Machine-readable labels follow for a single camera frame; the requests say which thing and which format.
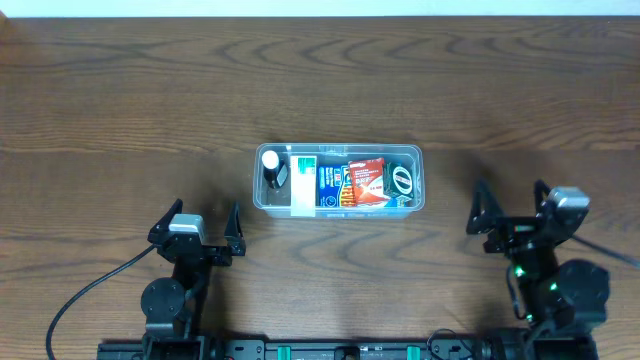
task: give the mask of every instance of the clear plastic container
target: clear plastic container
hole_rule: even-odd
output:
[[[288,177],[281,188],[269,187],[264,176],[262,154],[275,151],[288,167]],[[323,207],[318,204],[318,181],[316,180],[315,208],[297,211],[291,206],[291,156],[316,156],[317,167],[348,165],[350,161],[384,158],[385,163],[400,163],[409,170],[413,183],[413,199],[403,207]],[[408,144],[314,144],[272,143],[262,144],[256,151],[253,173],[253,203],[272,217],[322,217],[322,218],[405,218],[424,207],[425,179],[422,151]]]

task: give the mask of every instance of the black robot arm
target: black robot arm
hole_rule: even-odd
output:
[[[534,199],[534,216],[509,217],[487,185],[479,182],[467,223],[467,233],[487,235],[485,252],[503,253],[511,260],[507,285],[516,316],[527,319],[527,328],[496,329],[483,336],[440,329],[426,341],[275,342],[205,334],[198,322],[212,267],[230,266],[234,256],[246,252],[238,207],[234,205],[229,214],[224,233],[227,245],[211,246],[202,217],[182,214],[182,201],[177,200],[149,231],[151,246],[147,250],[80,290],[58,312],[47,333],[47,353],[54,359],[53,330],[73,302],[157,249],[174,269],[171,277],[153,281],[142,293],[145,335],[137,342],[99,345],[98,360],[595,360],[598,355],[590,334],[606,320],[608,273],[584,260],[558,265],[554,249],[574,238],[636,267],[638,262],[574,235],[589,210],[589,198],[579,189],[550,189],[538,181]],[[518,284],[524,314],[519,311],[512,277]]]

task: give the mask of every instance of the blue package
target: blue package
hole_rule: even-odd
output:
[[[355,206],[347,165],[318,167],[318,199],[321,207]]]

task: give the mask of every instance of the green led light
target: green led light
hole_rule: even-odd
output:
[[[516,266],[516,269],[514,270],[516,277],[521,277],[524,276],[526,274],[526,272],[524,272],[524,270],[522,270],[522,267],[520,266]]]

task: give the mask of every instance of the wood grain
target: wood grain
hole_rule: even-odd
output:
[[[0,34],[2,34],[2,29],[4,28],[4,24],[7,22],[7,17],[0,11]]]
[[[271,338],[419,337],[517,324],[507,265],[466,237],[470,190],[505,208],[575,184],[580,233],[640,256],[640,21],[634,18],[16,19],[0,34],[0,358],[44,358],[55,312],[135,256],[176,197],[247,257],[216,271],[208,329]],[[426,207],[405,221],[274,220],[254,208],[264,142],[413,143]],[[640,273],[611,271],[604,359],[640,352]],[[60,358],[144,331],[149,256],[93,290]]]

